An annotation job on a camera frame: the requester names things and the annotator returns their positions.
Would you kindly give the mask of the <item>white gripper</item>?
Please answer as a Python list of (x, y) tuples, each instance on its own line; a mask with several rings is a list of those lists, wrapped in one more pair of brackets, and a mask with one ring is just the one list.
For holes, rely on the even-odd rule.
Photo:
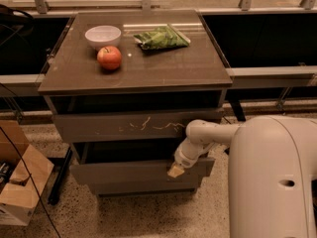
[(177, 147), (174, 153), (174, 163), (171, 165), (167, 174), (171, 178), (177, 178), (184, 174), (184, 169), (190, 169), (198, 161), (199, 157), (207, 154), (212, 144), (192, 143), (185, 138)]

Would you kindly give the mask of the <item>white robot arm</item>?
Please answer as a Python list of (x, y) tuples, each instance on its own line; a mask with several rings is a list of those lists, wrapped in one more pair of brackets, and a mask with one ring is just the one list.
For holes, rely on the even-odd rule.
[(191, 121), (167, 174), (177, 178), (216, 144), (230, 148), (230, 238), (316, 238), (317, 120), (266, 115), (242, 124)]

